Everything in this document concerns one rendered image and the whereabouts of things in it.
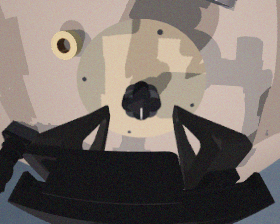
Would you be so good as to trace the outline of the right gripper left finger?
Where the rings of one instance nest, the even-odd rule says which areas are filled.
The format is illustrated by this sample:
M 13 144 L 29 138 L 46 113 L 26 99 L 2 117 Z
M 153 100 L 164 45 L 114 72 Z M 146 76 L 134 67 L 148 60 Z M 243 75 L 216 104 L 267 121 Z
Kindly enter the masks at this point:
M 105 151 L 109 122 L 109 106 L 105 105 L 85 116 L 37 134 L 31 144 L 83 150 L 84 139 L 99 125 L 89 150 Z

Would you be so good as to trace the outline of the cream ring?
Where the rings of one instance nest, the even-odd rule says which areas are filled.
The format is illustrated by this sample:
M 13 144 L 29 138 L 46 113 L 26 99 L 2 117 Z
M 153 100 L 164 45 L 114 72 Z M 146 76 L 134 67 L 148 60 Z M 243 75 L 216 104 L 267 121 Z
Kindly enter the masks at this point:
M 70 43 L 70 51 L 64 45 L 65 39 Z M 52 37 L 51 47 L 58 58 L 69 60 L 81 52 L 82 39 L 79 34 L 73 30 L 59 31 Z

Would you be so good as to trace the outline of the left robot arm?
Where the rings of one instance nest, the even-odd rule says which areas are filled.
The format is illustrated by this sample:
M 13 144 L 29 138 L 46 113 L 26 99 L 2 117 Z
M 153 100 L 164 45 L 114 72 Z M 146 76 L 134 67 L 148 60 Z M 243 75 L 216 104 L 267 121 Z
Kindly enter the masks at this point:
M 22 155 L 31 143 L 30 140 L 6 129 L 2 131 L 2 136 L 4 141 L 6 139 L 6 142 L 1 144 L 4 147 L 0 149 L 0 193 L 4 192 L 6 183 L 9 182 L 13 175 L 15 162 L 19 159 L 23 159 Z

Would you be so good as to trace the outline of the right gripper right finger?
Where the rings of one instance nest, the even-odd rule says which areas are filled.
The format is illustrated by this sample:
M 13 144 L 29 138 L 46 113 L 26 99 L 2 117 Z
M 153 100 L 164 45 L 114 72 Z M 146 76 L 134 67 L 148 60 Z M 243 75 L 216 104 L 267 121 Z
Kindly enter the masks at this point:
M 195 189 L 210 171 L 236 169 L 252 149 L 252 143 L 246 135 L 197 116 L 177 105 L 174 105 L 172 119 L 184 190 Z M 197 156 L 183 125 L 200 142 Z

